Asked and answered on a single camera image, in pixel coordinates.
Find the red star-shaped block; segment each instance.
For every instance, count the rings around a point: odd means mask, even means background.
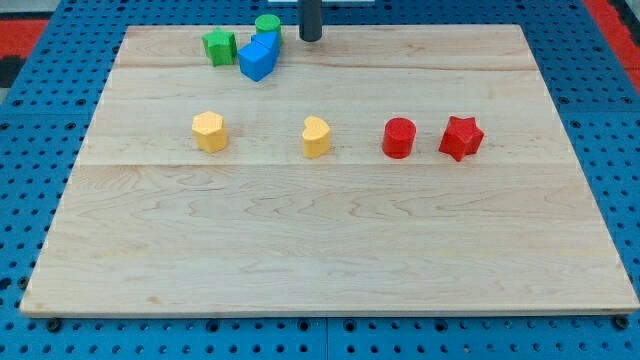
[[[484,132],[476,125],[476,118],[451,116],[439,150],[461,161],[465,155],[478,152],[483,137]]]

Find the green block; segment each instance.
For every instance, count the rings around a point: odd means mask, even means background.
[[[258,34],[277,31],[278,38],[282,44],[282,32],[280,31],[280,18],[272,14],[264,14],[258,16],[256,19],[256,32]]]
[[[236,36],[233,32],[216,28],[202,35],[202,44],[213,66],[233,65],[233,58],[238,53]]]

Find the yellow hexagonal prism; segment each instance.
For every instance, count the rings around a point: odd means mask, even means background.
[[[200,150],[214,153],[227,147],[227,129],[222,115],[212,111],[196,115],[191,129]]]

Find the toy block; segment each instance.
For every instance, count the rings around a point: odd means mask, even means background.
[[[278,40],[282,44],[282,32],[280,30],[280,18],[273,14],[264,14],[256,18],[256,33],[266,33],[276,31],[278,33]]]
[[[315,159],[329,151],[331,147],[331,128],[317,116],[304,119],[302,132],[302,153],[308,159]]]
[[[476,119],[449,117],[439,151],[451,155],[456,161],[462,161],[465,155],[478,152],[484,132],[476,125]]]
[[[233,32],[224,31],[218,27],[202,35],[202,44],[213,66],[233,65],[233,58],[238,53],[236,36]]]
[[[278,56],[280,56],[280,42],[278,41],[278,33],[275,31],[261,33],[251,36],[251,42],[256,42],[269,50],[271,62],[276,66]]]
[[[200,150],[214,153],[227,147],[224,117],[211,111],[193,117],[191,126]]]
[[[273,71],[273,56],[260,43],[251,42],[238,51],[240,71],[253,81],[260,81]]]
[[[382,151],[390,158],[402,159],[411,154],[416,125],[409,119],[393,118],[384,127]]]

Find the wooden board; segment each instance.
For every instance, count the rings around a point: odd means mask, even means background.
[[[284,28],[259,83],[211,27],[126,34],[21,308],[34,317],[547,315],[639,307],[518,26]],[[236,31],[245,45],[250,27]],[[229,146],[198,151],[194,115]],[[437,151],[450,114],[486,137]],[[302,156],[303,120],[333,145]],[[413,154],[380,149],[417,125]]]

